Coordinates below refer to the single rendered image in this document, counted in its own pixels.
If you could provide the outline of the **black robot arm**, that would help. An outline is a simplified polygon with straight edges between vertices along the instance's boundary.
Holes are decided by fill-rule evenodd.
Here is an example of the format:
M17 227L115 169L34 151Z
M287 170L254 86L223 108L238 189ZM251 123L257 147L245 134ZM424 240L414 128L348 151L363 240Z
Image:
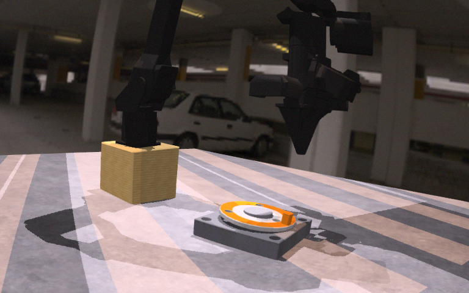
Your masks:
M331 0L290 0L302 12L290 7L277 18L289 24L289 47L308 45L326 51L326 26L330 27L330 45L337 52L373 56L371 13L336 11ZM156 141L158 121L165 100L176 90L178 67L171 64L170 53L183 0L156 0L144 53L133 66L128 85L115 99L117 111L123 111L121 140L117 144L133 148L161 145ZM318 16L312 16L315 13ZM312 59L305 87L317 85L342 102L353 100L361 92L359 74L344 73L331 67L331 59Z

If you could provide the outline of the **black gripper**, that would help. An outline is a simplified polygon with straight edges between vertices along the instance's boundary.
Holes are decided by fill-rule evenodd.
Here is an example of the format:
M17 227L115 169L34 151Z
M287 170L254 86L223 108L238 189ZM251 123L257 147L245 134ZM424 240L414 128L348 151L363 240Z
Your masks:
M250 81L249 96L285 96L283 104L276 103L280 109L293 141L296 153L305 155L320 119L332 110L348 111L349 101L342 102L330 92L320 88L305 87L306 76L312 59L319 54L321 62L326 62L326 51L308 45L290 46L283 53L288 62L288 74L258 75Z

